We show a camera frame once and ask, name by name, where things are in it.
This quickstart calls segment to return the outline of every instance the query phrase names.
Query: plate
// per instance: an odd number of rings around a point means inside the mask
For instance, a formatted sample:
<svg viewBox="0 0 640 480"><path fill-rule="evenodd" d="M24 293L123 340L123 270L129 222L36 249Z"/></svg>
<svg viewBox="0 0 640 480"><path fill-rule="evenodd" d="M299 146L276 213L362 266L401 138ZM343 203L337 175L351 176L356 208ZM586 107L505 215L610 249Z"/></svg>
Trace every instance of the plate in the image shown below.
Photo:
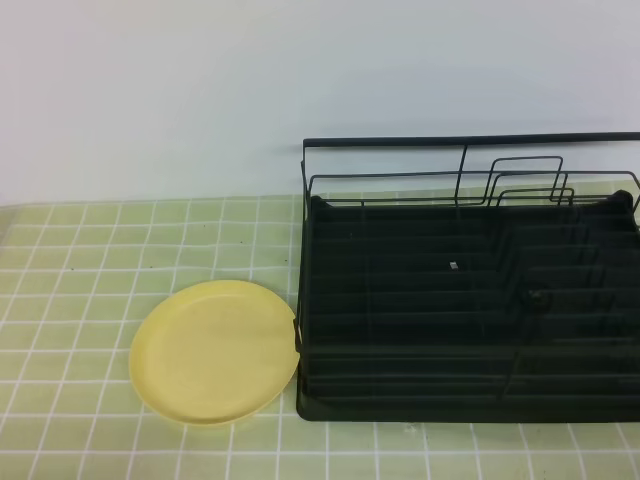
<svg viewBox="0 0 640 480"><path fill-rule="evenodd" d="M136 333L129 374L142 401L172 420L219 425L273 401L298 363L294 314L249 282L194 285L158 305Z"/></svg>

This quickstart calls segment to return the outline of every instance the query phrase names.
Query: dish rack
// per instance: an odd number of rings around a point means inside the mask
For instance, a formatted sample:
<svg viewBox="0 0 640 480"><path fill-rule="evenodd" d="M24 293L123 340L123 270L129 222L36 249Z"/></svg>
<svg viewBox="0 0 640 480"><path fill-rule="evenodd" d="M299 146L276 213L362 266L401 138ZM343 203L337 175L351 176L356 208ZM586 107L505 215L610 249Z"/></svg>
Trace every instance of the dish rack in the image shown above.
<svg viewBox="0 0 640 480"><path fill-rule="evenodd" d="M464 168L478 146L632 140L640 133L305 139L300 416L639 421L636 176L564 170L559 156ZM462 156L453 170L306 177L310 148L454 146ZM558 168L504 168L540 158ZM552 178L548 187L499 188L500 179L541 174ZM487 178L484 193L463 197L461 181L477 175ZM625 176L638 190L579 194L571 183L603 175ZM445 197L312 195L321 178L446 176L455 190Z"/></svg>

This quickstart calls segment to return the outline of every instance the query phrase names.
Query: tiled countertop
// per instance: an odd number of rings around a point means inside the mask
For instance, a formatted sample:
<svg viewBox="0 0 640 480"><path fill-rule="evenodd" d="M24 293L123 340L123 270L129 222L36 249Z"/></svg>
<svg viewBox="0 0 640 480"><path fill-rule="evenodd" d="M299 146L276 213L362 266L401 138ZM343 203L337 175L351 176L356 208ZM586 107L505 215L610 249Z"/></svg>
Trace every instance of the tiled countertop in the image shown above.
<svg viewBox="0 0 640 480"><path fill-rule="evenodd" d="M638 479L640 425L309 423L295 385L234 426L143 409L128 348L189 285L296 302L297 196L0 210L0 479Z"/></svg>

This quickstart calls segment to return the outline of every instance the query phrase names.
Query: white wall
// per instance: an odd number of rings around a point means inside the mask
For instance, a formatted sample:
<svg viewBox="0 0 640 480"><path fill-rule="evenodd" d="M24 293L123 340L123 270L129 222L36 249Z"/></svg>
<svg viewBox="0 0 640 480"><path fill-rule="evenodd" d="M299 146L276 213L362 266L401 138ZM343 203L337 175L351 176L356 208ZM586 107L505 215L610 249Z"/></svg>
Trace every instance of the white wall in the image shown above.
<svg viewBox="0 0 640 480"><path fill-rule="evenodd" d="M636 0L2 0L0 203L298 192L310 136L640 130L639 16Z"/></svg>

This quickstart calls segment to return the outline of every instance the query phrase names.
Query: tile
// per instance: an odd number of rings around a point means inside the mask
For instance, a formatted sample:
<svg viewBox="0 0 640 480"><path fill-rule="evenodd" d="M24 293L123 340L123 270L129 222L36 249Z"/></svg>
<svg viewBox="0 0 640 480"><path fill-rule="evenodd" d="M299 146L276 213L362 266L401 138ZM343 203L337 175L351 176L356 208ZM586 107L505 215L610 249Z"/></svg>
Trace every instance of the tile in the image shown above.
<svg viewBox="0 0 640 480"><path fill-rule="evenodd" d="M130 383L107 383L100 413L138 413L142 403Z"/></svg>
<svg viewBox="0 0 640 480"><path fill-rule="evenodd" d="M49 297L16 297L9 308L7 320L11 321L40 321L47 309Z"/></svg>
<svg viewBox="0 0 640 480"><path fill-rule="evenodd" d="M184 246L178 259L179 267L213 267L215 248Z"/></svg>
<svg viewBox="0 0 640 480"><path fill-rule="evenodd" d="M429 450L474 450L468 423L426 423Z"/></svg>
<svg viewBox="0 0 640 480"><path fill-rule="evenodd" d="M46 418L8 417L0 433L0 450L37 450Z"/></svg>
<svg viewBox="0 0 640 480"><path fill-rule="evenodd" d="M124 317L128 302L129 297L127 295L95 296L89 303L87 320L121 320Z"/></svg>
<svg viewBox="0 0 640 480"><path fill-rule="evenodd" d="M233 436L235 451L269 451L278 448L277 417L252 417L238 422Z"/></svg>
<svg viewBox="0 0 640 480"><path fill-rule="evenodd" d="M424 450L424 431L420 423L379 423L378 449L385 451Z"/></svg>
<svg viewBox="0 0 640 480"><path fill-rule="evenodd" d="M49 413L58 385L53 383L23 383L11 406L11 413Z"/></svg>
<svg viewBox="0 0 640 480"><path fill-rule="evenodd" d="M61 380L69 353L33 352L24 371L24 380Z"/></svg>
<svg viewBox="0 0 640 480"><path fill-rule="evenodd" d="M219 428L187 427L184 440L185 451L226 452L229 448L230 427Z"/></svg>
<svg viewBox="0 0 640 480"><path fill-rule="evenodd" d="M178 259L180 247L146 247L142 255L141 268L173 267Z"/></svg>
<svg viewBox="0 0 640 480"><path fill-rule="evenodd" d="M45 324L40 329L36 339L37 350L69 350L73 347L73 341L78 332L75 324Z"/></svg>
<svg viewBox="0 0 640 480"><path fill-rule="evenodd" d="M580 457L577 454L544 454L531 455L533 476L544 480L582 480Z"/></svg>
<svg viewBox="0 0 640 480"><path fill-rule="evenodd" d="M280 450L315 452L326 449L324 422L307 422L300 417L282 418Z"/></svg>
<svg viewBox="0 0 640 480"><path fill-rule="evenodd" d="M522 454L511 455L480 455L482 478L491 480L528 480L529 462Z"/></svg>
<svg viewBox="0 0 640 480"><path fill-rule="evenodd" d="M477 480L475 455L429 455L431 480Z"/></svg>
<svg viewBox="0 0 640 480"><path fill-rule="evenodd" d="M571 428L582 450L625 448L618 429L613 423L572 423Z"/></svg>
<svg viewBox="0 0 640 480"><path fill-rule="evenodd" d="M76 348L114 348L120 333L117 323L85 323Z"/></svg>
<svg viewBox="0 0 640 480"><path fill-rule="evenodd" d="M190 222L211 222L220 220L222 200L193 201L189 210Z"/></svg>
<svg viewBox="0 0 640 480"><path fill-rule="evenodd" d="M372 480L376 478L373 455L333 455L329 460L331 480Z"/></svg>
<svg viewBox="0 0 640 480"><path fill-rule="evenodd" d="M136 417L98 417L93 429L91 450L130 450L138 428Z"/></svg>
<svg viewBox="0 0 640 480"><path fill-rule="evenodd" d="M228 480L275 478L275 473L275 455L234 455L229 465Z"/></svg>
<svg viewBox="0 0 640 480"><path fill-rule="evenodd" d="M153 223L182 223L187 219L188 200L158 202Z"/></svg>
<svg viewBox="0 0 640 480"><path fill-rule="evenodd" d="M633 480L633 467L626 453L590 453L583 455L589 480Z"/></svg>
<svg viewBox="0 0 640 480"><path fill-rule="evenodd" d="M151 223L151 214L153 212L153 203L129 203L122 206L120 211L121 225L145 224Z"/></svg>
<svg viewBox="0 0 640 480"><path fill-rule="evenodd" d="M84 461L81 480L126 480L129 455L88 454Z"/></svg>
<svg viewBox="0 0 640 480"><path fill-rule="evenodd" d="M142 418L138 450L177 450L182 441L182 425L159 416Z"/></svg>
<svg viewBox="0 0 640 480"><path fill-rule="evenodd" d="M33 472L34 480L49 480L52 478L76 478L82 455L55 455L43 453L38 457L38 463Z"/></svg>
<svg viewBox="0 0 640 480"><path fill-rule="evenodd" d="M324 455L280 455L278 480L325 480Z"/></svg>
<svg viewBox="0 0 640 480"><path fill-rule="evenodd" d="M56 413L95 413L101 383L64 383L56 402Z"/></svg>
<svg viewBox="0 0 640 480"><path fill-rule="evenodd" d="M476 423L478 450L524 450L520 429L513 423Z"/></svg>
<svg viewBox="0 0 640 480"><path fill-rule="evenodd" d="M329 450L373 450L373 423L330 423Z"/></svg>
<svg viewBox="0 0 640 480"><path fill-rule="evenodd" d="M227 459L223 456L184 454L180 460L179 480L224 478Z"/></svg>
<svg viewBox="0 0 640 480"><path fill-rule="evenodd" d="M169 293L171 284L173 283L174 272L170 270L164 271L145 271L140 272L138 281L136 282L136 293Z"/></svg>
<svg viewBox="0 0 640 480"><path fill-rule="evenodd" d="M566 423L523 423L522 429L531 450L575 449Z"/></svg>
<svg viewBox="0 0 640 480"><path fill-rule="evenodd" d="M133 288L136 272L100 272L96 293L129 293Z"/></svg>
<svg viewBox="0 0 640 480"><path fill-rule="evenodd" d="M423 455L381 455L380 480L419 480L427 478Z"/></svg>
<svg viewBox="0 0 640 480"><path fill-rule="evenodd" d="M109 352L73 352L67 380L102 380L110 361Z"/></svg>
<svg viewBox="0 0 640 480"><path fill-rule="evenodd" d="M28 350L36 337L38 325L6 323L0 327L0 350Z"/></svg>
<svg viewBox="0 0 640 480"><path fill-rule="evenodd" d="M88 302L88 296L54 297L46 320L82 320Z"/></svg>
<svg viewBox="0 0 640 480"><path fill-rule="evenodd" d="M129 480L174 480L177 463L175 454L136 455Z"/></svg>

